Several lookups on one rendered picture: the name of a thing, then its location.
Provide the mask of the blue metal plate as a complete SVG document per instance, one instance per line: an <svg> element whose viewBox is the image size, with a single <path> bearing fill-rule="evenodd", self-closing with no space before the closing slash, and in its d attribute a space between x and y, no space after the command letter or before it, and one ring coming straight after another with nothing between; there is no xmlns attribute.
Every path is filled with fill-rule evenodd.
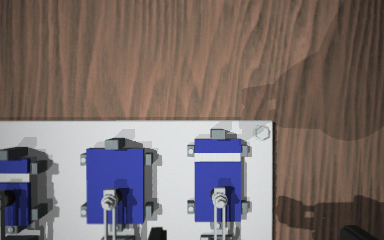
<svg viewBox="0 0 384 240"><path fill-rule="evenodd" d="M101 200L105 188L122 193L116 205L117 224L143 224L145 148L86 149L87 224L104 224Z"/></svg>

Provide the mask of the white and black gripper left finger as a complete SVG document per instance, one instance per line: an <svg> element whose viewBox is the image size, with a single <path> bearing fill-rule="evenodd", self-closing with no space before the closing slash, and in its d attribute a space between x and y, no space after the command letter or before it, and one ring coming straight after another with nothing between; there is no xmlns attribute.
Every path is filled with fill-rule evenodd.
<svg viewBox="0 0 384 240"><path fill-rule="evenodd" d="M167 230L163 230L163 227L152 227L148 240L167 240Z"/></svg>

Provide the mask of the blue rectangular block with white band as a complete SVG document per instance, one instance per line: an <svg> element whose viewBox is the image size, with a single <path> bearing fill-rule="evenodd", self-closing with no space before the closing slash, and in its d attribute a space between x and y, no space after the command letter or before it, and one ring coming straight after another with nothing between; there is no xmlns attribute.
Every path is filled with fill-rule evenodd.
<svg viewBox="0 0 384 240"><path fill-rule="evenodd" d="M214 222L214 187L225 187L225 222L241 222L241 139L194 138L194 146L195 222Z"/></svg>

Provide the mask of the blue rectangular block with white slot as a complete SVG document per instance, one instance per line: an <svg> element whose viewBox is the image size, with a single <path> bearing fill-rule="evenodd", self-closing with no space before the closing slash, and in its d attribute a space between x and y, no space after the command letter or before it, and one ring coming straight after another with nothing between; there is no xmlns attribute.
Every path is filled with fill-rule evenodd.
<svg viewBox="0 0 384 240"><path fill-rule="evenodd" d="M5 226L29 226L31 209L38 205L37 175L30 174L30 163L37 157L20 157L0 161L0 189L16 194L13 204L5 207Z"/></svg>

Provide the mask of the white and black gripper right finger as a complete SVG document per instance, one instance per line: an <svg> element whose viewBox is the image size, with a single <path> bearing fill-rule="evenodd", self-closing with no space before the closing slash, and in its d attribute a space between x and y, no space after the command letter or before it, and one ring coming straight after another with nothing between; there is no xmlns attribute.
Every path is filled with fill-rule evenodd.
<svg viewBox="0 0 384 240"><path fill-rule="evenodd" d="M345 225L340 229L340 240L379 240L357 225Z"/></svg>

